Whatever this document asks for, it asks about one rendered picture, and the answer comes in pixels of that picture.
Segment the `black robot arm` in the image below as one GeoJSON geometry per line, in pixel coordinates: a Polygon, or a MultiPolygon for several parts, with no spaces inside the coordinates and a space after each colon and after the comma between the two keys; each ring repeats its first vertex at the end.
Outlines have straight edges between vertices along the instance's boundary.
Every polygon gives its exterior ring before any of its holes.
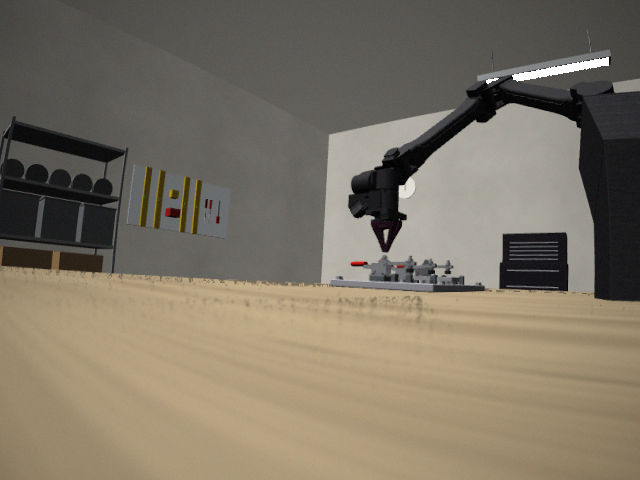
{"type": "Polygon", "coordinates": [[[397,147],[399,150],[388,150],[382,166],[376,166],[374,170],[362,172],[352,178],[351,188],[354,194],[349,195],[348,208],[354,218],[362,218],[366,209],[381,208],[380,189],[385,189],[385,192],[388,189],[399,191],[399,186],[405,185],[409,177],[436,150],[474,120],[485,123],[496,115],[496,110],[509,103],[563,115],[581,128],[582,96],[615,92],[610,81],[580,82],[570,90],[563,90],[522,83],[515,80],[513,75],[507,75],[488,83],[485,80],[479,81],[469,87],[466,93],[468,97],[456,110],[420,137],[397,147]]]}

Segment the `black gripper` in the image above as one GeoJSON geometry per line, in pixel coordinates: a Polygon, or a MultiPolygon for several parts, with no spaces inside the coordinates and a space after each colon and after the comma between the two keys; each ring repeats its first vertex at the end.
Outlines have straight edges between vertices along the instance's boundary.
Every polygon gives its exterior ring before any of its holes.
{"type": "Polygon", "coordinates": [[[382,252],[389,252],[395,237],[402,227],[402,220],[407,220],[407,215],[398,212],[399,191],[388,189],[388,192],[385,192],[385,189],[380,190],[381,209],[368,209],[366,210],[366,215],[375,217],[375,219],[371,220],[371,227],[378,239],[382,252]],[[389,229],[389,232],[385,245],[384,230],[386,229],[389,229]]]}

